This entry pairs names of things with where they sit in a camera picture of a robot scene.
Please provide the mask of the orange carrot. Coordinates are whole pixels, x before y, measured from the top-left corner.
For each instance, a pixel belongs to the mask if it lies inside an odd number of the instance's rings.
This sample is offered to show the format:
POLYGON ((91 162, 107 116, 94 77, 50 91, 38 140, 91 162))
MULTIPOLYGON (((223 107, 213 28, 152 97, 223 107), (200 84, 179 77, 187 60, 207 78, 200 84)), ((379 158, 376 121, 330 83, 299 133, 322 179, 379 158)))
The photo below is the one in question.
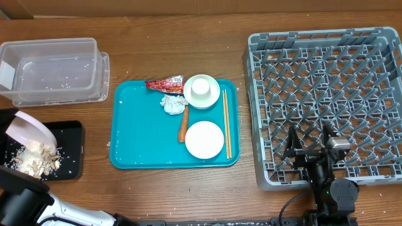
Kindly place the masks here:
POLYGON ((183 111, 182 123, 180 125, 180 129, 179 129, 179 133, 178 133, 178 142, 179 143, 185 142, 185 136, 186 136, 187 129, 188 129, 188 115, 189 115, 189 108, 186 105, 185 109, 183 111))

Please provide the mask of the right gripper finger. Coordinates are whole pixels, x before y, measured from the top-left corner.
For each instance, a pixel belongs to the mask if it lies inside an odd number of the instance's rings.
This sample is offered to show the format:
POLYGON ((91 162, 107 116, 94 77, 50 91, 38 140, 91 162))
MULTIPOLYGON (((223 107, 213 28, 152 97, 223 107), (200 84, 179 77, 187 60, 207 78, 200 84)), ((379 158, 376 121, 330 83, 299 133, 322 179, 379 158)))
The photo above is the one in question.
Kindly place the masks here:
POLYGON ((336 137, 337 134, 331 129, 330 126, 324 124, 322 127, 322 141, 326 148, 332 148, 330 139, 336 137))
POLYGON ((302 153, 302 145, 296 133, 295 127, 291 125, 288 130, 288 138, 284 151, 285 156, 296 156, 302 153))

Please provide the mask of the white tissue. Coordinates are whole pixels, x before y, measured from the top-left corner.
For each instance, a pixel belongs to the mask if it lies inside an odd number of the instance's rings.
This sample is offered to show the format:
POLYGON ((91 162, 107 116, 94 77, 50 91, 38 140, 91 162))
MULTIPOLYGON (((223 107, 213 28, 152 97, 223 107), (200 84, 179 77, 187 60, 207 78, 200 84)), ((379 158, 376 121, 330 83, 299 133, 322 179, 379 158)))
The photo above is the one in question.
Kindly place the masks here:
POLYGON ((188 102, 181 95, 174 96, 165 94, 160 102, 160 105, 169 115, 178 115, 184 112, 188 102))

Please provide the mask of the large white plate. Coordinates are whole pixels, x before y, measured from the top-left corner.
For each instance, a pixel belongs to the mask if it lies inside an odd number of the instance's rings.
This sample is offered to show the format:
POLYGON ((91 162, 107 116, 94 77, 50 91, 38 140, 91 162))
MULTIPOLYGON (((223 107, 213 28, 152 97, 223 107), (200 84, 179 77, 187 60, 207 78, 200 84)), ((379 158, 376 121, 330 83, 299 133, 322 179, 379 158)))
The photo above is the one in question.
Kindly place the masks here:
POLYGON ((57 148, 57 140, 53 133, 40 121, 22 111, 15 113, 6 134, 24 146, 29 141, 36 141, 51 147, 53 152, 57 148))

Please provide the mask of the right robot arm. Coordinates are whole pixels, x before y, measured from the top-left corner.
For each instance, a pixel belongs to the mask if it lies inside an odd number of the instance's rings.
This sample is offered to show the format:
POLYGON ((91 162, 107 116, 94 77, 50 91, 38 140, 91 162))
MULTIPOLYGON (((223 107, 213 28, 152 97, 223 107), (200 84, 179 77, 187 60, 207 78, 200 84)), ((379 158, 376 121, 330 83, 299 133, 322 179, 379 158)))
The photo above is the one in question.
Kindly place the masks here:
POLYGON ((295 127, 290 126, 285 157, 294 158, 294 169, 303 168, 315 199, 316 209, 307 210, 297 225, 357 225, 350 214, 355 212, 359 185, 345 178, 336 178, 333 165, 350 151, 346 137, 338 136, 328 125, 322 128, 323 147, 304 150, 295 127))

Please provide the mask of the red snack wrapper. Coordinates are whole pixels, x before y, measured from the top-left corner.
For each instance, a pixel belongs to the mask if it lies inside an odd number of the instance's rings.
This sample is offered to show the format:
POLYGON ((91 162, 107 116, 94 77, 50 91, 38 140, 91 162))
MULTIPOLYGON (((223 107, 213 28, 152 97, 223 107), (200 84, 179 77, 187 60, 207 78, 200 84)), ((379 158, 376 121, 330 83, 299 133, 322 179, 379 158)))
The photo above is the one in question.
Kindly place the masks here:
POLYGON ((166 94, 183 94, 186 79, 182 75, 172 76, 163 80, 145 81, 147 89, 157 90, 166 94))

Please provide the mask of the rice and peanut scraps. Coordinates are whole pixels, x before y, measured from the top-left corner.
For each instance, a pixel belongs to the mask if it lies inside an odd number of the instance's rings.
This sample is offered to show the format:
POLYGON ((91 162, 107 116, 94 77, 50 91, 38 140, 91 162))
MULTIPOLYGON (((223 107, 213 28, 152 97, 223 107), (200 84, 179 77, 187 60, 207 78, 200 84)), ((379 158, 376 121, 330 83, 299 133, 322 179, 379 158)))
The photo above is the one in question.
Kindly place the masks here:
POLYGON ((61 167, 61 156, 57 149, 38 141, 29 141, 27 146, 19 148, 11 158, 11 169, 41 179, 61 167))

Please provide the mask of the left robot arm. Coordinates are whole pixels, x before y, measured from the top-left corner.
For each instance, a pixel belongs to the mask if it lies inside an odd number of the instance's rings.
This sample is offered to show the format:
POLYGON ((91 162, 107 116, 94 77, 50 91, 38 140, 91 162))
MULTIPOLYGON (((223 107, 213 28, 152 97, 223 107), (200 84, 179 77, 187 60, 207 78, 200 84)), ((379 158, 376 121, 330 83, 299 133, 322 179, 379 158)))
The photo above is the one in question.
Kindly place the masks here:
MULTIPOLYGON (((11 137, 6 129, 17 109, 1 110, 1 225, 137 225, 115 213, 87 210, 59 200, 44 182, 4 164, 11 158, 11 137)), ((49 122, 63 151, 77 163, 68 163, 74 178, 81 176, 85 130, 79 121, 49 122)))

